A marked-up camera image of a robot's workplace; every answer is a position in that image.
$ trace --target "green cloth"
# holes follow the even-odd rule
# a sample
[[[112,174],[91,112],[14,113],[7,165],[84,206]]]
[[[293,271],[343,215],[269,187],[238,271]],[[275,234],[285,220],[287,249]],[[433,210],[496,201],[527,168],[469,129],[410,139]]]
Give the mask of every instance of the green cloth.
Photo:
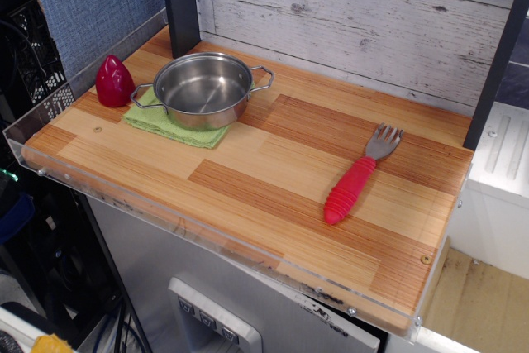
[[[153,88],[149,88],[141,97],[142,105],[160,103]],[[171,140],[176,140],[199,148],[214,148],[224,137],[229,126],[213,131],[190,131],[174,124],[165,114],[162,107],[155,109],[141,109],[132,107],[123,115],[123,120],[135,128],[154,132]]]

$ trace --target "black post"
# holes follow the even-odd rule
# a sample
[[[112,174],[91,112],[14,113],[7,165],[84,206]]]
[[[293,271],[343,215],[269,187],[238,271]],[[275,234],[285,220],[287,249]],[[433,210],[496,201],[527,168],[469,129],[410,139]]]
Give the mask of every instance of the black post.
[[[463,144],[465,148],[475,150],[478,146],[488,115],[496,99],[499,85],[502,82],[505,69],[511,58],[511,53],[514,50],[518,35],[522,30],[527,9],[529,9],[529,0],[514,0],[512,2],[511,12],[509,12],[502,38],[496,49],[493,63],[490,66],[483,91],[479,97],[478,105],[475,108],[472,122],[470,123],[465,143]]]
[[[173,57],[190,51],[200,41],[196,0],[165,0]]]

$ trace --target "pot handle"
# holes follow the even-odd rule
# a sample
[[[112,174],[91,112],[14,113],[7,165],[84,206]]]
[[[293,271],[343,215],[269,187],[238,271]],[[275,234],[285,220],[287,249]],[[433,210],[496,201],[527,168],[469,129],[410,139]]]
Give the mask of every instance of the pot handle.
[[[272,82],[274,81],[275,74],[270,69],[265,68],[263,65],[254,66],[253,68],[250,68],[250,70],[256,70],[256,69],[262,69],[264,72],[270,75],[270,80],[268,81],[268,84],[262,87],[255,87],[250,90],[251,93],[259,90],[264,90],[265,88],[268,88],[272,85]]]
[[[131,101],[133,103],[135,103],[141,109],[148,109],[148,108],[153,108],[153,107],[162,107],[164,109],[164,111],[165,111],[165,114],[167,114],[167,107],[165,107],[165,105],[163,103],[156,103],[154,105],[141,105],[138,102],[138,100],[135,99],[135,96],[136,96],[136,94],[138,94],[138,91],[140,91],[140,88],[144,88],[144,87],[152,87],[152,83],[140,84],[139,86],[137,86],[136,89],[131,94]]]

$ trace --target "wooden cutting board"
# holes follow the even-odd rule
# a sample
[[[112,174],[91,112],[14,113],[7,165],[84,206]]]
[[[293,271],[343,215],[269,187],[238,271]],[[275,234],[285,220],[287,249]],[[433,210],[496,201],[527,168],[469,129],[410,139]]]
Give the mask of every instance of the wooden cutting board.
[[[214,150],[127,125],[129,107],[102,106],[92,88],[27,142],[26,160],[406,335],[469,168],[469,118],[206,42],[193,51],[226,52],[276,76]],[[171,59],[164,29],[125,65],[136,84],[152,83]],[[378,163],[350,215],[327,225],[326,196],[380,122],[405,130],[401,144]]]

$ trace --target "red object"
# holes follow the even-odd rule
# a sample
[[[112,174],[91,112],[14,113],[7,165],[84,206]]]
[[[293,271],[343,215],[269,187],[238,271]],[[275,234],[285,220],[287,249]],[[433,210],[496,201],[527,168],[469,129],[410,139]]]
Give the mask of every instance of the red object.
[[[323,208],[325,222],[334,225],[347,216],[376,165],[376,160],[368,156],[353,163],[327,197]]]
[[[99,102],[106,107],[122,107],[131,100],[135,88],[129,70],[115,55],[109,55],[96,77]]]

